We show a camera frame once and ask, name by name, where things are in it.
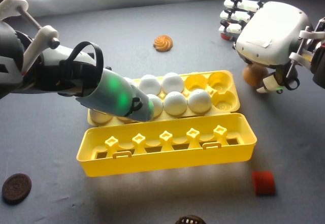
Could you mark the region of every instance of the table surface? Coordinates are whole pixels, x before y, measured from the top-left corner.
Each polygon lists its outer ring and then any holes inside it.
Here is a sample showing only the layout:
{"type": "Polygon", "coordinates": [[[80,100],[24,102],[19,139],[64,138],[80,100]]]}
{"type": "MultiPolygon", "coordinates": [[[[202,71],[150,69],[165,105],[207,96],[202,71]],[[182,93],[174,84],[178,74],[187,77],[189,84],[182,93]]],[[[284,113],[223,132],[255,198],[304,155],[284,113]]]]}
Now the table surface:
{"type": "MultiPolygon", "coordinates": [[[[325,0],[274,0],[304,10],[313,25],[325,0]]],[[[0,202],[8,223],[173,224],[186,214],[207,223],[323,223],[325,219],[325,91],[298,68],[295,91],[261,95],[244,83],[245,63],[218,34],[223,0],[90,12],[39,19],[60,33],[61,44],[93,41],[106,65],[131,78],[213,70],[233,73],[258,142],[244,163],[88,178],[76,160],[90,128],[86,108],[57,94],[10,94],[0,100],[0,182],[25,173],[28,198],[17,206],[0,202]],[[172,37],[170,52],[158,53],[155,37],[172,37]],[[277,195],[254,195],[251,172],[273,172],[277,195]]],[[[35,30],[20,21],[14,28],[35,30]]]]}

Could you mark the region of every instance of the egg carton post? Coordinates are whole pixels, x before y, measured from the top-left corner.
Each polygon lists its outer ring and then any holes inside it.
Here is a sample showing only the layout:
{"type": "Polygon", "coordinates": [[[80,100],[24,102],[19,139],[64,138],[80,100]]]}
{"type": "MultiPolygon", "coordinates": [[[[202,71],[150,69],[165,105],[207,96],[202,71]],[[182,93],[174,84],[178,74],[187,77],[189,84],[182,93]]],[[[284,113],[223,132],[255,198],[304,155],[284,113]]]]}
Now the egg carton post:
{"type": "MultiPolygon", "coordinates": [[[[142,79],[127,81],[145,93],[152,93],[155,107],[161,113],[153,121],[177,119],[193,116],[215,115],[235,112],[240,103],[232,74],[229,71],[211,71],[182,74],[179,76],[154,77],[145,75],[142,79]],[[161,103],[154,101],[157,96],[161,103]]],[[[112,117],[97,111],[88,110],[88,123],[93,126],[111,126],[133,123],[123,117],[112,117]]]]}
{"type": "Polygon", "coordinates": [[[228,113],[94,127],[77,160],[96,177],[247,161],[255,144],[246,118],[228,113]]]}

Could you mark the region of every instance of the screw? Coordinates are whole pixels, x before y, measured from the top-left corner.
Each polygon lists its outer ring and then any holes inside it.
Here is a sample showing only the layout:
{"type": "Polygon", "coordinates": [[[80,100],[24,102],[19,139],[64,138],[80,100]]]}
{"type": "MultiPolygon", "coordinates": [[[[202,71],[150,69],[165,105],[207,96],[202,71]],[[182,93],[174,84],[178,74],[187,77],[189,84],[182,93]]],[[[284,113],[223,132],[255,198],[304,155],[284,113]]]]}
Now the screw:
{"type": "MultiPolygon", "coordinates": [[[[42,28],[42,26],[40,26],[40,24],[28,12],[24,11],[21,6],[17,7],[16,10],[26,21],[32,24],[37,30],[40,30],[42,28]]],[[[60,41],[57,38],[53,38],[48,44],[51,49],[56,49],[59,45],[60,41]]]]}

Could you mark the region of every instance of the red object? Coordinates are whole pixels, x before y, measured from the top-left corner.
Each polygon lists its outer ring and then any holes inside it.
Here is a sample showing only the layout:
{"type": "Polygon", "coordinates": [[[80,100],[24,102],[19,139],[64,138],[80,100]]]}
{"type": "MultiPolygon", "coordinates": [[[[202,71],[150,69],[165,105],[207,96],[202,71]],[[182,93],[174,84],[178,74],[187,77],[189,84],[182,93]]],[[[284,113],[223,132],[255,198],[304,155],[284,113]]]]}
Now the red object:
{"type": "Polygon", "coordinates": [[[224,39],[224,40],[230,40],[230,37],[226,34],[221,33],[220,36],[224,39]]]}
{"type": "Polygon", "coordinates": [[[275,183],[272,172],[252,172],[255,194],[275,195],[275,183]]]}

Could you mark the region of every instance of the orange swirl cookie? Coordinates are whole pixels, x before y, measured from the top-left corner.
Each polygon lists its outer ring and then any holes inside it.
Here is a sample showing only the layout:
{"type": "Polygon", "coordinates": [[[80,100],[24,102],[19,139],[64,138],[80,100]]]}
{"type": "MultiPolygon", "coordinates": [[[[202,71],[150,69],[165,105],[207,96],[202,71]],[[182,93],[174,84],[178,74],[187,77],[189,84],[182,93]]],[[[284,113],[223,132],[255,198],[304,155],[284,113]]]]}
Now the orange swirl cookie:
{"type": "Polygon", "coordinates": [[[173,47],[173,41],[169,36],[161,35],[154,40],[153,47],[160,52],[169,51],[173,47]]]}

